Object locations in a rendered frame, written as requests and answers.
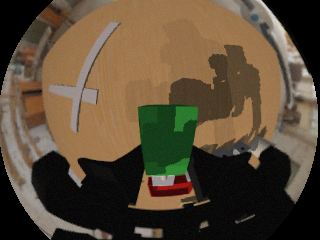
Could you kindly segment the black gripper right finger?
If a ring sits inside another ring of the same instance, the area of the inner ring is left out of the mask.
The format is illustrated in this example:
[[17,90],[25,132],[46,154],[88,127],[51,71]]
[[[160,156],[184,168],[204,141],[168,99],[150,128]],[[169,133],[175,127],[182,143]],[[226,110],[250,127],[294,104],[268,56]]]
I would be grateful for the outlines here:
[[251,160],[252,152],[243,152],[235,156],[217,157],[193,145],[189,156],[188,175],[192,181],[193,192],[196,193],[197,203],[209,200],[208,195],[219,185],[229,169],[239,167]]

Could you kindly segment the red tray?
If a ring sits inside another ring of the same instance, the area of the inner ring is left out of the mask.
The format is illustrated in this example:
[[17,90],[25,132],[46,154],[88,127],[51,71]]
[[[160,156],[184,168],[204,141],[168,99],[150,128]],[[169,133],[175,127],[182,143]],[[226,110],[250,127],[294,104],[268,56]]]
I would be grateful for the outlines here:
[[175,176],[173,185],[152,185],[152,177],[148,177],[148,191],[152,197],[189,195],[192,192],[192,181],[187,176]]

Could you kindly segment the grey flat bar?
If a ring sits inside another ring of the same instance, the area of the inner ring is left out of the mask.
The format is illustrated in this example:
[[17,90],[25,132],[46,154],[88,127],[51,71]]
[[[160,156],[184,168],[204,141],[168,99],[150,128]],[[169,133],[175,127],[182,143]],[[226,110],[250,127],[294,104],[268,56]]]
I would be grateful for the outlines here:
[[89,69],[92,68],[93,61],[95,61],[95,57],[97,53],[99,53],[100,49],[103,48],[105,41],[107,41],[107,37],[111,36],[113,29],[117,28],[119,23],[109,23],[107,28],[104,28],[104,31],[101,32],[100,37],[97,37],[97,41],[95,41],[95,45],[91,47],[91,51],[89,51],[87,59],[85,59],[85,63],[83,65],[83,69],[79,73],[79,79],[77,79],[75,96],[73,96],[73,107],[71,108],[71,129],[73,132],[77,133],[77,119],[79,119],[79,104],[81,103],[81,93],[83,93],[85,80],[87,80]]
[[[49,84],[48,89],[51,89],[51,91],[49,91],[49,92],[59,93],[59,95],[73,97],[73,96],[75,96],[76,87],[73,88],[73,87],[71,87],[71,85],[69,85],[69,87],[67,87],[67,85],[63,85],[63,87],[61,87],[61,85]],[[96,104],[97,89],[95,91],[95,89],[84,88],[83,93],[81,93],[81,100],[88,101],[88,103]]]

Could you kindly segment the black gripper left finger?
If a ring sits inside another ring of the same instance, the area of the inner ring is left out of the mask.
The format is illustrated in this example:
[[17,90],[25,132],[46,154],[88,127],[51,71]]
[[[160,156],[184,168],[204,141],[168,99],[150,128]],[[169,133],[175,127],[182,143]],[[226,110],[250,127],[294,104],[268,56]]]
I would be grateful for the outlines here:
[[141,144],[116,161],[97,161],[81,157],[77,160],[77,164],[80,164],[85,175],[115,184],[116,188],[123,193],[125,200],[129,201],[128,205],[136,207],[137,196],[139,196],[145,172]]

